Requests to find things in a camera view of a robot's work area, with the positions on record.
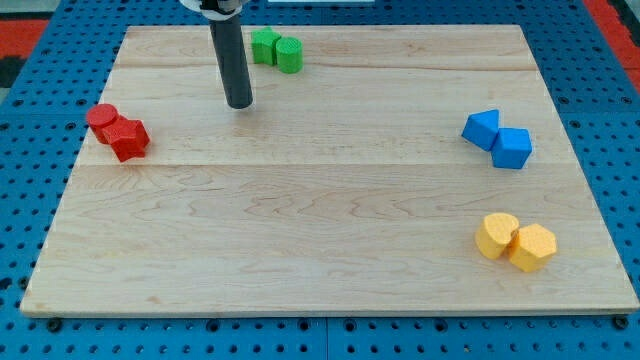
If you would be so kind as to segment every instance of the blue block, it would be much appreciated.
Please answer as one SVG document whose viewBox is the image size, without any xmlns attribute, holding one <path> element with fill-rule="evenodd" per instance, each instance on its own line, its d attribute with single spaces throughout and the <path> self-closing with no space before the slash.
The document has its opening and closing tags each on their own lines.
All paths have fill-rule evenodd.
<svg viewBox="0 0 640 360">
<path fill-rule="evenodd" d="M 498 136 L 499 116 L 500 112 L 497 109 L 469 115 L 462 137 L 484 151 L 491 150 Z"/>
<path fill-rule="evenodd" d="M 529 130 L 502 128 L 491 150 L 493 166 L 505 169 L 522 169 L 533 151 Z"/>
</svg>

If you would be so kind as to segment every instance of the yellow block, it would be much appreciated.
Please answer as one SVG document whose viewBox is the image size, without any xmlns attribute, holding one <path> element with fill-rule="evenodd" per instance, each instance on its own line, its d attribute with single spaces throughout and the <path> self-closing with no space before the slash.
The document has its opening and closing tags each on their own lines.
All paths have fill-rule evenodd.
<svg viewBox="0 0 640 360">
<path fill-rule="evenodd" d="M 541 269 L 558 251 L 556 236 L 541 225 L 525 226 L 509 244 L 509 261 L 522 271 Z"/>
<path fill-rule="evenodd" d="M 511 214 L 493 213 L 485 216 L 476 231 L 476 245 L 482 255 L 492 260 L 499 258 L 518 226 L 518 218 Z"/>
</svg>

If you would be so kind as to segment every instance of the wooden board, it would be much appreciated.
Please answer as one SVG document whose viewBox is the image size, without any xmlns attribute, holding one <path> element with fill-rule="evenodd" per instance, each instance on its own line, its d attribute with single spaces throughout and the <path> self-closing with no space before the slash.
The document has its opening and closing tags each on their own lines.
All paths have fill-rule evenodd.
<svg viewBox="0 0 640 360">
<path fill-rule="evenodd" d="M 129 29 L 102 100 L 144 120 L 148 156 L 120 165 L 87 136 L 25 314 L 638 307 L 519 27 L 276 30 L 302 39 L 304 70 L 250 65 L 255 105 L 232 111 L 208 28 Z M 526 169 L 495 169 L 460 137 L 490 107 L 530 129 Z M 559 253 L 531 274 L 483 258 L 473 233 L 495 211 L 548 227 Z"/>
</svg>

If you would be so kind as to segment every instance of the red block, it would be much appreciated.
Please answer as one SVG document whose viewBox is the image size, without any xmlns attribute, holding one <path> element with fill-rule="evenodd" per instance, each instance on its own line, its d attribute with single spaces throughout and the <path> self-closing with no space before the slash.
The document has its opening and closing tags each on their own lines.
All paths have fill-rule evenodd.
<svg viewBox="0 0 640 360">
<path fill-rule="evenodd" d="M 149 135 L 140 120 L 120 117 L 103 129 L 103 134 L 120 162 L 132 157 L 144 157 L 144 148 L 149 144 Z"/>
<path fill-rule="evenodd" d="M 118 110 L 111 104 L 98 104 L 87 112 L 87 124 L 93 133 L 96 135 L 96 139 L 102 144 L 108 144 L 109 142 L 103 134 L 103 130 L 113 124 L 119 117 Z"/>
</svg>

